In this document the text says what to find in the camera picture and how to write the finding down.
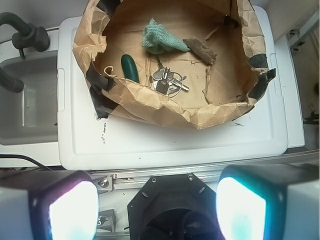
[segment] sink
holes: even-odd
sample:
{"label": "sink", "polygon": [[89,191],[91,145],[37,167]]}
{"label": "sink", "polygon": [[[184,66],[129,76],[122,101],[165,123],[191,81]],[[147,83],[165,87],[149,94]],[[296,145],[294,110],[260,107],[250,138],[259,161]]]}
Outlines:
{"label": "sink", "polygon": [[58,141],[57,53],[34,53],[0,63],[4,72],[24,82],[21,93],[0,87],[1,145]]}

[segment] green rag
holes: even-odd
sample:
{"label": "green rag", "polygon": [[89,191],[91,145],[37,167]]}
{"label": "green rag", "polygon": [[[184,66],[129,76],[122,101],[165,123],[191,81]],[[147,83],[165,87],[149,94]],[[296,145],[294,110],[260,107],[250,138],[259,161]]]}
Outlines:
{"label": "green rag", "polygon": [[188,46],[173,36],[162,24],[152,18],[149,25],[145,26],[142,33],[142,47],[151,54],[163,54],[173,49],[188,52]]}

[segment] wooden stick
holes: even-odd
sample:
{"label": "wooden stick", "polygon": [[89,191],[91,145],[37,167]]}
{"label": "wooden stick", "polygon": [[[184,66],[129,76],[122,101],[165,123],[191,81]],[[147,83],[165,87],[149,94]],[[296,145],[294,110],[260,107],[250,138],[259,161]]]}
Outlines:
{"label": "wooden stick", "polygon": [[183,39],[183,42],[207,64],[213,65],[217,54],[195,36]]}

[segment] paper bag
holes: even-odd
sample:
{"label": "paper bag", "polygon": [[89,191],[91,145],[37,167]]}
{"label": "paper bag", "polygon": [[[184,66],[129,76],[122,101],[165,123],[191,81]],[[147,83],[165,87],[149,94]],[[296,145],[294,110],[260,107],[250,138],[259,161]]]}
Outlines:
{"label": "paper bag", "polygon": [[[152,89],[158,70],[142,48],[150,19],[179,39],[196,36],[216,55],[208,65],[192,51],[160,54],[165,67],[187,76],[190,90],[175,97]],[[204,129],[253,109],[275,77],[265,39],[248,0],[90,0],[77,29],[73,53],[99,118],[109,114],[166,128]],[[125,79],[121,57],[137,66],[139,83]]]}

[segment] light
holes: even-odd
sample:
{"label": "light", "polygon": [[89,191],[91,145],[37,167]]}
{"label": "light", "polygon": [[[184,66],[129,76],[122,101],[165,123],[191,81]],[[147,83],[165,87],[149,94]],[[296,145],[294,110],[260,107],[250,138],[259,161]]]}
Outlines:
{"label": "light", "polygon": [[93,239],[98,209],[97,188],[90,181],[80,182],[49,206],[52,239]]}
{"label": "light", "polygon": [[216,213],[226,240],[264,239],[266,200],[232,177],[217,186]]}

